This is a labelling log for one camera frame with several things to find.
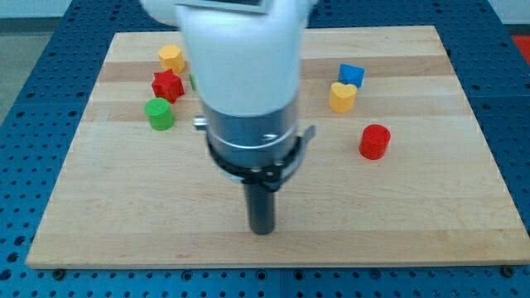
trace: wooden board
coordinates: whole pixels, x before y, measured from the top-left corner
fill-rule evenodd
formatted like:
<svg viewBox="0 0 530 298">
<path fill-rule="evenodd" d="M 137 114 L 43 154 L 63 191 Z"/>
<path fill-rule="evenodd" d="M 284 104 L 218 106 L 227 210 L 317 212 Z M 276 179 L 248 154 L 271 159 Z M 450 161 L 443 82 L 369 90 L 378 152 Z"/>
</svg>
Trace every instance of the wooden board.
<svg viewBox="0 0 530 298">
<path fill-rule="evenodd" d="M 34 268 L 400 267 L 519 264 L 530 239 L 432 26 L 308 30 L 301 126 L 317 126 L 277 195 L 277 229 L 249 232 L 241 185 L 191 120 L 198 94 L 150 129 L 157 50 L 179 33 L 120 33 L 26 262 Z M 328 106 L 340 63 L 366 69 L 355 109 Z M 370 123 L 393 139 L 364 159 Z"/>
</svg>

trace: yellow heart-shaped block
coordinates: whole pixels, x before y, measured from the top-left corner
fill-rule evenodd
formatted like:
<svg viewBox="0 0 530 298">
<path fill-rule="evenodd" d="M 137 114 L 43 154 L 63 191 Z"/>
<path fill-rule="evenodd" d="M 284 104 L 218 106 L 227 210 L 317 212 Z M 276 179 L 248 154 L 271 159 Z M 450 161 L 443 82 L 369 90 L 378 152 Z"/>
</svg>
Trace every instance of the yellow heart-shaped block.
<svg viewBox="0 0 530 298">
<path fill-rule="evenodd" d="M 346 113 L 354 107 L 357 87 L 335 82 L 331 85 L 330 106 L 337 113 Z"/>
</svg>

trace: green cylinder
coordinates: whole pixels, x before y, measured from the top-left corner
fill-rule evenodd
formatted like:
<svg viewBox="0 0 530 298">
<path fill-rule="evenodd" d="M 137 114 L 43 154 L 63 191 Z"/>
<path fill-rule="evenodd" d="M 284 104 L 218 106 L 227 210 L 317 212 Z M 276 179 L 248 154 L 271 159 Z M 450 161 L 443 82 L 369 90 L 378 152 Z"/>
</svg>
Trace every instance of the green cylinder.
<svg viewBox="0 0 530 298">
<path fill-rule="evenodd" d="M 154 98 L 149 100 L 144 111 L 149 119 L 149 124 L 157 131 L 165 131 L 175 123 L 171 105 L 165 99 Z"/>
</svg>

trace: red cylinder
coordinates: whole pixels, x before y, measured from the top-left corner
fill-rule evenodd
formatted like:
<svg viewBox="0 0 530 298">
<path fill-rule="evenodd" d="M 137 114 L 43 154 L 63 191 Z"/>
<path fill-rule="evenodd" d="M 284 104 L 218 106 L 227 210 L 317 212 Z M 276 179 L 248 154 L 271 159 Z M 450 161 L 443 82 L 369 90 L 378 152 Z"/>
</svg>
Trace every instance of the red cylinder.
<svg viewBox="0 0 530 298">
<path fill-rule="evenodd" d="M 370 160 L 378 160 L 384 156 L 390 137 L 390 131 L 383 125 L 368 125 L 363 131 L 359 152 Z"/>
</svg>

